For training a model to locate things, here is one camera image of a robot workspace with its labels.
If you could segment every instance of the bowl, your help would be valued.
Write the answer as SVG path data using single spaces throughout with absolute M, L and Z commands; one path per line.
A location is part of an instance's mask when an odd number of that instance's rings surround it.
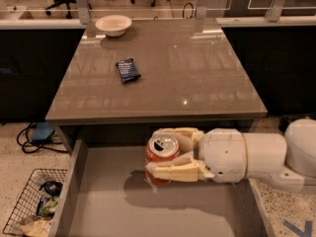
M 131 19 L 123 15 L 106 16 L 96 22 L 96 27 L 110 37 L 122 36 L 130 26 Z

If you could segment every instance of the metal post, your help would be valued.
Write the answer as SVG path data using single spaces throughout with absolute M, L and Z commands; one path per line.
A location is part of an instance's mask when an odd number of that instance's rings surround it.
M 266 14 L 266 19 L 270 22 L 277 22 L 283 9 L 285 0 L 274 0 L 271 8 Z
M 83 25 L 88 25 L 90 22 L 90 11 L 89 4 L 87 0 L 76 0 L 78 7 L 79 20 Z

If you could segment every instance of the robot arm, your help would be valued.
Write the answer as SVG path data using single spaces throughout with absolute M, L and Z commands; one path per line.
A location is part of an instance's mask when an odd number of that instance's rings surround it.
M 284 191 L 316 193 L 315 120 L 292 123 L 285 137 L 221 128 L 206 134 L 195 128 L 159 129 L 153 136 L 166 134 L 179 142 L 183 154 L 168 161 L 162 157 L 159 162 L 149 162 L 146 171 L 155 179 L 238 183 L 254 178 Z M 301 144 L 301 136 L 307 137 L 306 148 L 300 145 L 298 150 L 296 145 Z

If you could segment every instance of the black mesh basket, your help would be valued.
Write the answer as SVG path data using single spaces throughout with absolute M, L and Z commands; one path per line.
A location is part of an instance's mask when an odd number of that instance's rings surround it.
M 38 205 L 42 196 L 40 183 L 56 181 L 63 184 L 66 173 L 67 170 L 34 169 L 3 229 L 3 233 L 23 236 L 23 232 L 17 225 L 26 217 L 37 214 Z

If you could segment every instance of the drawer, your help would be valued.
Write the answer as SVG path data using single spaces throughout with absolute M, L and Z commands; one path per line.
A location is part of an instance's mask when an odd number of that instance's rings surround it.
M 144 180 L 144 146 L 75 143 L 49 236 L 267 236 L 249 182 Z

